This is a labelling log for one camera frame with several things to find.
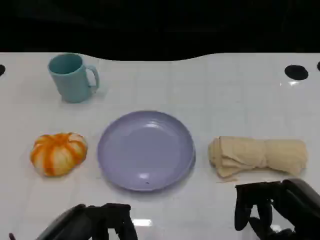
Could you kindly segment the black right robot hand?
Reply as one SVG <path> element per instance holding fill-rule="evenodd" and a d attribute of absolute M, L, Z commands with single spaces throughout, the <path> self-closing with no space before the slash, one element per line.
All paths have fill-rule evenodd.
<path fill-rule="evenodd" d="M 236 187 L 234 227 L 250 225 L 261 240 L 318 240 L 320 196 L 304 180 L 240 184 Z M 287 219 L 294 229 L 272 230 L 272 210 Z"/>

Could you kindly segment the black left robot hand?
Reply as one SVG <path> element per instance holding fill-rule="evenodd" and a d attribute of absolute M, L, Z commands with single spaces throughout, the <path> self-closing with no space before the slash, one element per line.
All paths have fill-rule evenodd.
<path fill-rule="evenodd" d="M 136 240 L 129 204 L 107 203 L 102 206 L 78 204 L 59 215 L 38 240 L 108 240 L 109 229 L 120 240 Z"/>

